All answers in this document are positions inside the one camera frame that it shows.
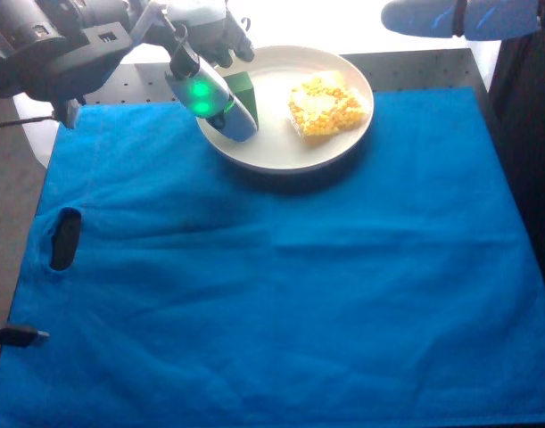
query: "blue tablecloth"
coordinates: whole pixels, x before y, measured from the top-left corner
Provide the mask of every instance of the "blue tablecloth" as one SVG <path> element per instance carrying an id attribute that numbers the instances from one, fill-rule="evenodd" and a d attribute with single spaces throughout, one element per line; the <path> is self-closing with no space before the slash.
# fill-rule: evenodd
<path id="1" fill-rule="evenodd" d="M 233 179 L 177 104 L 61 129 L 0 358 L 0 427 L 545 421 L 545 288 L 470 88 L 377 94 L 300 195 Z M 76 259 L 49 267 L 62 210 Z"/>

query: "white plate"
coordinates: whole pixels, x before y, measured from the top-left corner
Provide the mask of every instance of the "white plate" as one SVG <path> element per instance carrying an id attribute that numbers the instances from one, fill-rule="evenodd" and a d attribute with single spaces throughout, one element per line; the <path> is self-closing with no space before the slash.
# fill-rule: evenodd
<path id="1" fill-rule="evenodd" d="M 290 121 L 288 100 L 292 87 L 310 73 L 340 71 L 349 86 L 366 102 L 367 120 L 359 128 L 342 132 L 316 147 L 306 145 Z M 260 172 L 284 174 L 323 167 L 347 153 L 365 134 L 373 118 L 373 91 L 367 79 L 344 58 L 299 46 L 270 46 L 256 49 L 254 61 L 235 60 L 222 76 L 247 71 L 254 85 L 259 131 L 238 143 L 221 135 L 204 119 L 201 131 L 219 152 L 231 161 Z"/>

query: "plate rim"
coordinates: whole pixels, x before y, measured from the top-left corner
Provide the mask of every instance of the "plate rim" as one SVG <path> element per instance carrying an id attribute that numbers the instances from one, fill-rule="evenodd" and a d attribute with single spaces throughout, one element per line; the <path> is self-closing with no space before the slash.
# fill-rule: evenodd
<path id="1" fill-rule="evenodd" d="M 373 121 L 373 117 L 375 116 L 375 112 L 376 112 L 375 97 L 374 97 L 374 93 L 373 93 L 373 88 L 371 87 L 371 84 L 369 83 L 369 80 L 367 79 L 367 77 L 355 65 L 353 65 L 351 62 L 349 62 L 348 60 L 343 58 L 341 55 L 338 55 L 337 53 L 322 51 L 321 49 L 316 49 L 314 47 L 307 47 L 307 46 L 272 45 L 272 46 L 263 46 L 263 47 L 256 48 L 255 49 L 255 55 L 258 55 L 259 52 L 273 51 L 273 50 L 276 50 L 276 49 L 290 49 L 290 50 L 296 50 L 296 51 L 304 50 L 304 51 L 314 52 L 314 53 L 318 53 L 318 54 L 327 54 L 327 55 L 330 55 L 332 57 L 337 58 L 339 61 L 346 62 L 351 68 L 353 68 L 355 71 L 357 71 L 357 73 L 361 76 L 361 78 L 363 78 L 363 80 L 365 81 L 365 83 L 367 84 L 367 87 L 369 89 L 369 96 L 370 96 L 371 99 L 368 100 L 368 101 L 371 101 L 372 108 L 371 108 L 370 114 L 368 115 L 367 121 L 364 124 L 365 131 L 363 132 L 363 134 L 361 134 L 361 136 L 357 139 L 357 141 L 355 143 L 351 144 L 347 149 L 343 150 L 341 153 L 337 154 L 336 156 L 334 156 L 332 158 L 329 158 L 328 160 L 325 160 L 323 162 L 316 163 L 314 165 L 309 165 L 309 166 L 305 166 L 305 167 L 296 167 L 296 168 L 268 168 L 268 167 L 261 167 L 261 166 L 254 165 L 254 164 L 251 164 L 251 163 L 243 162 L 242 160 L 238 160 L 237 158 L 234 158 L 233 156 L 231 156 L 228 153 L 224 152 L 219 147 L 217 147 L 205 135 L 204 131 L 202 130 L 202 126 L 201 126 L 202 121 L 206 122 L 206 120 L 196 118 L 197 119 L 197 124 L 198 124 L 199 129 L 201 130 L 203 136 L 207 139 L 207 141 L 212 146 L 212 148 L 214 148 L 218 153 L 220 153 L 222 156 L 224 156 L 227 160 L 232 161 L 235 165 L 238 165 L 238 166 L 240 166 L 242 168 L 249 169 L 251 171 L 256 171 L 256 172 L 263 173 L 263 174 L 270 174 L 270 175 L 277 175 L 277 176 L 300 174 L 300 173 L 305 173 L 305 172 L 316 171 L 318 169 L 322 169 L 323 167 L 326 167 L 327 165 L 330 165 L 330 164 L 338 161 L 343 156 L 348 154 L 351 150 L 353 150 L 358 145 L 358 143 L 361 141 L 361 139 L 363 139 L 363 137 L 365 136 L 365 134 L 369 130 L 369 127 L 371 126 L 371 122 Z M 220 67 L 216 67 L 215 70 L 217 70 L 217 72 L 220 74 L 220 72 L 222 70 L 227 70 L 227 69 L 222 69 Z"/>

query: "cable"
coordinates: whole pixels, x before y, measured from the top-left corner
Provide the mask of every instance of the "cable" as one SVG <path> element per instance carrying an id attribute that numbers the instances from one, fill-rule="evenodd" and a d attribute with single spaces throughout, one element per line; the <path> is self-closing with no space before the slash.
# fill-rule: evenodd
<path id="1" fill-rule="evenodd" d="M 39 118 L 11 120 L 10 122 L 1 122 L 0 128 L 13 127 L 16 125 L 24 125 L 25 123 L 36 123 L 44 120 L 55 120 L 54 116 L 41 116 Z"/>

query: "green light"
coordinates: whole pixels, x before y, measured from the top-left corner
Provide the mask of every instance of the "green light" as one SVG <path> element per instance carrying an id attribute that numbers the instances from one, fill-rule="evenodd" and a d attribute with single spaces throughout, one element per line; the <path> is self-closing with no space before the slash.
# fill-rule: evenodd
<path id="1" fill-rule="evenodd" d="M 205 82 L 199 81 L 194 82 L 191 85 L 191 94 L 198 97 L 207 96 L 211 93 L 211 87 L 207 85 Z"/>
<path id="2" fill-rule="evenodd" d="M 224 113 L 227 114 L 230 109 L 232 109 L 235 106 L 235 100 L 230 100 L 228 102 L 227 107 L 225 107 Z"/>
<path id="3" fill-rule="evenodd" d="M 211 111 L 211 105 L 205 101 L 201 101 L 200 103 L 195 104 L 191 110 L 199 116 L 204 116 Z"/>

